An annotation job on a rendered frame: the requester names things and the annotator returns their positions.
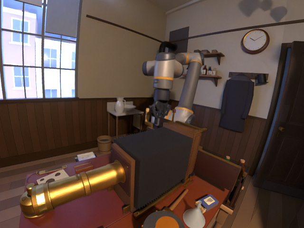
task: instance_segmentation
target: window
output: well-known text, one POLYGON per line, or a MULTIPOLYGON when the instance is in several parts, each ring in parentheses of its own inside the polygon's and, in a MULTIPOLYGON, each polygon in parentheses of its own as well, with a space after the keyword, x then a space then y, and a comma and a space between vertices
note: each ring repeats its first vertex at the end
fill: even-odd
MULTIPOLYGON (((23 69, 19 66, 14 66, 14 84, 15 88, 21 87, 23 89, 24 82, 23 82, 23 69)), ((24 79, 25 79, 25 87, 29 87, 29 68, 24 68, 24 79)))
POLYGON ((42 2, 1 1, 0 99, 75 97, 76 38, 45 32, 42 2))
POLYGON ((44 48, 44 67, 57 67, 57 50, 44 48))
MULTIPOLYGON (((14 31, 22 31, 22 20, 17 18, 11 18, 11 29, 14 31)), ((24 32, 29 32, 29 21, 24 21, 24 32)), ((12 32, 12 43, 22 43, 22 33, 12 32)), ((29 35, 24 35, 24 44, 29 43, 29 35)))

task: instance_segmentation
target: clock face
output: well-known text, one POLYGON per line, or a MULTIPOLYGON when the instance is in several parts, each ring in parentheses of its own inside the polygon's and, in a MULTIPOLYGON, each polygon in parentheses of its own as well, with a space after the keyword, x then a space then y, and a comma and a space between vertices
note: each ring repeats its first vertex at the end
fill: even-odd
POLYGON ((266 31, 255 29, 248 32, 242 40, 242 48, 250 54, 262 52, 269 44, 269 35, 266 31))

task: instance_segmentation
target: dark wooden door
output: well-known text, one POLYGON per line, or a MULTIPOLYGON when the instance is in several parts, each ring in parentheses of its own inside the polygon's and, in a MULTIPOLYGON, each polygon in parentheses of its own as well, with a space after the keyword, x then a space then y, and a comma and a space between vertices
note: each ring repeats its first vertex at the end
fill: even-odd
POLYGON ((281 104, 255 186, 304 199, 304 42, 292 43, 281 104))

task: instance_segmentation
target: red tabletop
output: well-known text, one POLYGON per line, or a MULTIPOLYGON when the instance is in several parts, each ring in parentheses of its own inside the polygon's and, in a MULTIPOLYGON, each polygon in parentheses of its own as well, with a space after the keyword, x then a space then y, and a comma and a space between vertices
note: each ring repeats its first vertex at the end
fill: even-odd
MULTIPOLYGON (((75 175, 74 166, 91 162, 94 168, 110 163, 111 154, 97 158, 80 161, 67 165, 65 171, 69 176, 75 175)), ((28 174, 28 183, 36 183, 37 179, 47 174, 28 174)), ((82 197, 46 213, 40 218, 28 219, 21 213, 20 228, 104 228, 121 219, 123 216, 124 203, 116 192, 108 190, 98 191, 90 196, 82 197)))
MULTIPOLYGON (((184 186, 179 187, 174 193, 166 197, 160 203, 156 204, 142 217, 134 219, 133 214, 129 214, 120 219, 119 221, 115 222, 114 224, 110 225, 108 228, 141 228, 144 220, 150 214, 152 214, 156 210, 162 210, 165 206, 168 207, 182 193, 182 191, 184 191, 184 189, 184 186)), ((204 217, 206 219, 206 225, 204 226, 204 228, 206 228, 211 222, 216 212, 218 211, 220 205, 226 199, 229 191, 227 189, 225 189, 225 191, 222 191, 214 187, 213 185, 207 183, 206 181, 198 178, 197 176, 193 177, 193 182, 189 186, 187 186, 187 189, 189 189, 188 193, 174 209, 174 214, 176 214, 182 221, 182 215, 184 214, 184 212, 188 209, 194 208, 196 200, 200 197, 212 194, 218 200, 218 205, 216 207, 204 213, 204 217)))

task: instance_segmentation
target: coat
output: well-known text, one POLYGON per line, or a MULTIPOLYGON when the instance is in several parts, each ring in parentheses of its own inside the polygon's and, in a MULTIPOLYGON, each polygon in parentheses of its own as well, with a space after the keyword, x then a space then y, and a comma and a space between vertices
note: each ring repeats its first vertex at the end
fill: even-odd
POLYGON ((254 91, 254 82, 239 74, 227 80, 223 93, 219 125, 236 132, 243 132, 254 91))

